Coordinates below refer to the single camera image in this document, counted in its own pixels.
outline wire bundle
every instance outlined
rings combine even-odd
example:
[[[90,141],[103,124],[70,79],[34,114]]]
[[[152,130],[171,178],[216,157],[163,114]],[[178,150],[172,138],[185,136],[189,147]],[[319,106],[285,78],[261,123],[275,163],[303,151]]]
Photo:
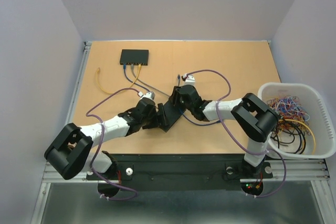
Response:
[[[267,101],[267,105],[277,111],[284,119],[296,120],[309,125],[310,116],[299,102],[298,97],[287,96],[282,99],[270,99]],[[299,124],[298,127],[308,135],[310,134],[309,130],[302,124]],[[281,129],[289,131],[292,127],[289,124],[281,124]]]
[[[273,131],[271,139],[277,142],[278,149],[280,149],[280,146],[288,147],[296,139],[299,139],[298,148],[293,152],[287,153],[303,154],[307,145],[306,136],[311,135],[314,142],[312,154],[314,154],[316,141],[312,130],[308,127],[310,116],[299,101],[300,99],[296,96],[286,96],[282,99],[274,98],[267,101],[268,106],[281,116],[281,120],[279,120]],[[286,133],[286,137],[290,137],[291,140],[289,142],[281,139],[283,133]]]

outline wooden tabletop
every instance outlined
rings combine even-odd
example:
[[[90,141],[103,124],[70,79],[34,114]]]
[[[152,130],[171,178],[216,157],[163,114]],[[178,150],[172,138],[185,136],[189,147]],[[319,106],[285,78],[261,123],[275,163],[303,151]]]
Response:
[[[95,41],[92,43],[73,122],[80,125],[94,124],[85,113],[106,98],[95,82],[97,68],[104,89],[115,92],[129,87],[119,64],[122,49],[148,49],[149,64],[143,66],[139,79],[167,94],[177,85],[177,75],[200,69],[213,69],[225,75],[232,92],[225,100],[243,97],[246,93],[257,94],[266,82],[279,82],[268,43],[265,41]],[[134,80],[130,66],[128,77]],[[225,81],[214,73],[194,75],[196,88],[202,99],[217,100],[228,91]],[[167,97],[156,92],[156,103],[165,103]],[[134,91],[117,94],[94,110],[103,120],[134,107],[139,98]],[[190,113],[186,115],[196,121]],[[247,136],[235,121],[226,121],[236,138],[247,146]],[[110,140],[102,150],[110,153],[242,153],[221,124],[196,126],[181,117],[167,132],[161,129],[140,130],[128,137]]]

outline basket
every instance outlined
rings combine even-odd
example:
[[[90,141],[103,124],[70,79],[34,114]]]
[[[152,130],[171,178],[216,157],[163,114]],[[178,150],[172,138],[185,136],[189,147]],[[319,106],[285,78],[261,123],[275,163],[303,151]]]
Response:
[[[285,151],[288,150],[282,149],[282,147],[280,148],[282,150],[278,149],[273,140],[269,140],[268,148],[276,150],[286,159],[320,159],[332,156],[336,152],[335,130],[323,98],[315,89],[305,84],[270,82],[262,85],[258,91],[258,97],[264,102],[272,98],[283,98],[288,95],[297,96],[300,99],[300,104],[310,116],[308,123],[316,139],[315,153],[312,155],[313,138],[308,135],[306,136],[307,144],[303,154],[286,153]],[[267,155],[278,158],[273,152]]]

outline screw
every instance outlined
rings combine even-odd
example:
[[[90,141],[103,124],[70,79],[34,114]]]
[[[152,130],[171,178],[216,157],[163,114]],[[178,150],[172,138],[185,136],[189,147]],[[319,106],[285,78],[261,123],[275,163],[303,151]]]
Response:
[[[226,168],[226,173],[227,173],[228,175],[232,175],[232,174],[233,174],[233,169],[232,169],[232,167],[228,166],[228,167]]]
[[[266,167],[265,167],[265,172],[266,172],[267,174],[271,174],[271,173],[272,173],[272,168],[269,167],[269,166],[266,166]]]

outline white wall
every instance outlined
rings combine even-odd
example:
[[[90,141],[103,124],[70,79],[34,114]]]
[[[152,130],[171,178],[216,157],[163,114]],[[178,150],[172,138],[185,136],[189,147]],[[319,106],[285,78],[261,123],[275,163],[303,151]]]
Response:
[[[61,0],[0,0],[0,222],[30,223],[82,54]]]
[[[294,0],[63,0],[84,40],[271,39]]]
[[[336,127],[336,1],[295,0],[274,36],[271,49],[283,82],[317,89]],[[327,160],[336,198],[336,155]]]

